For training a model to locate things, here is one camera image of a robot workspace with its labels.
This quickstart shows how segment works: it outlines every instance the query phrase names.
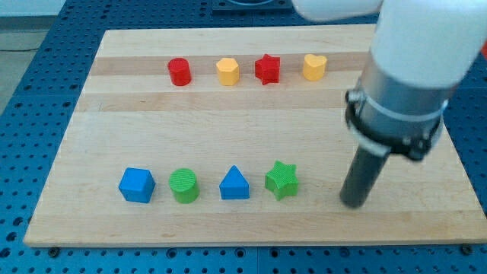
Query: yellow hexagonal block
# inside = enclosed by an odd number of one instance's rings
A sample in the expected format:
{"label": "yellow hexagonal block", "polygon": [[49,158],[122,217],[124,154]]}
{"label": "yellow hexagonal block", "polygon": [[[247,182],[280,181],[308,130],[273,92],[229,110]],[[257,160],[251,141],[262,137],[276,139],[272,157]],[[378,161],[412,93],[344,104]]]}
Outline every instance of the yellow hexagonal block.
{"label": "yellow hexagonal block", "polygon": [[222,58],[216,63],[216,73],[222,85],[230,86],[240,80],[240,69],[233,58]]}
{"label": "yellow hexagonal block", "polygon": [[303,76],[309,81],[318,81],[325,75],[326,57],[307,54],[304,56]]}

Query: colored shape block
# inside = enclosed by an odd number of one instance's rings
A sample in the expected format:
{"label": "colored shape block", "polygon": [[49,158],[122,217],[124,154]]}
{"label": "colored shape block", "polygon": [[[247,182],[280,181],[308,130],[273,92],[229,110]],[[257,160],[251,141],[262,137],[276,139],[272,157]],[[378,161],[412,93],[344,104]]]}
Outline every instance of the colored shape block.
{"label": "colored shape block", "polygon": [[167,64],[170,80],[176,86],[184,86],[191,82],[191,71],[189,70],[188,60],[184,58],[174,58]]}
{"label": "colored shape block", "polygon": [[180,203],[191,203],[199,195],[196,175],[188,168],[174,171],[169,177],[169,187],[173,191],[176,201]]}
{"label": "colored shape block", "polygon": [[240,68],[237,60],[233,58],[222,58],[216,63],[216,73],[220,84],[231,86],[240,80]]}
{"label": "colored shape block", "polygon": [[278,201],[286,196],[296,196],[298,185],[295,164],[276,161],[274,168],[266,174],[266,189],[272,191]]}
{"label": "colored shape block", "polygon": [[309,81],[318,81],[325,75],[326,57],[307,54],[304,56],[303,76]]}
{"label": "colored shape block", "polygon": [[281,58],[264,54],[264,57],[256,61],[256,77],[262,84],[279,83],[279,71]]}
{"label": "colored shape block", "polygon": [[249,183],[236,166],[231,167],[220,183],[222,199],[249,199]]}
{"label": "colored shape block", "polygon": [[129,202],[150,202],[154,187],[155,182],[149,170],[131,167],[125,169],[119,184],[120,192]]}

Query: blue cube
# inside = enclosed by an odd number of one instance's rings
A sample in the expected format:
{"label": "blue cube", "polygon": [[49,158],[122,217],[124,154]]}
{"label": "blue cube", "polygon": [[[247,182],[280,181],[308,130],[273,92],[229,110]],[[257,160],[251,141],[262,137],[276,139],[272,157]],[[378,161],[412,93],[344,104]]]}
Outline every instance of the blue cube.
{"label": "blue cube", "polygon": [[125,169],[119,190],[129,202],[148,203],[151,201],[154,186],[155,182],[149,170],[129,167]]}

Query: wooden board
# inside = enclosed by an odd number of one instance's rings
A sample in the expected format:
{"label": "wooden board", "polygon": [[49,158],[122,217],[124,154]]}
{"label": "wooden board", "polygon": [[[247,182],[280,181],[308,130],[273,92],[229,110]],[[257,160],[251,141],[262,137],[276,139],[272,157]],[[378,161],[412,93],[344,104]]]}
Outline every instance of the wooden board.
{"label": "wooden board", "polygon": [[[357,143],[344,92],[367,58],[373,25],[110,30],[50,171],[25,243],[32,247],[435,244],[487,239],[487,221],[447,133],[422,162],[391,157],[363,208],[339,190]],[[262,86],[253,63],[282,57],[282,80]],[[306,53],[329,58],[326,77],[301,76]],[[175,88],[167,61],[188,58],[193,81]],[[223,87],[215,63],[233,56],[241,81]],[[276,202],[264,175],[298,166],[296,197]],[[250,199],[222,201],[232,164]],[[149,204],[117,189],[126,167],[151,170]],[[193,169],[201,188],[178,204],[167,180]]]}

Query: blue pegboard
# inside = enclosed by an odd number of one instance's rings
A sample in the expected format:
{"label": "blue pegboard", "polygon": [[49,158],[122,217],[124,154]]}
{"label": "blue pegboard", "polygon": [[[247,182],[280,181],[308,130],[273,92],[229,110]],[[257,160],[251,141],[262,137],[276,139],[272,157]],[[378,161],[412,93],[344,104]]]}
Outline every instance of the blue pegboard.
{"label": "blue pegboard", "polygon": [[[315,24],[294,12],[212,14],[210,1],[68,0],[0,117],[0,273],[487,272],[487,245],[47,249],[22,244],[103,33],[117,28]],[[371,24],[377,15],[329,22]],[[487,211],[487,62],[479,57],[445,123]]]}

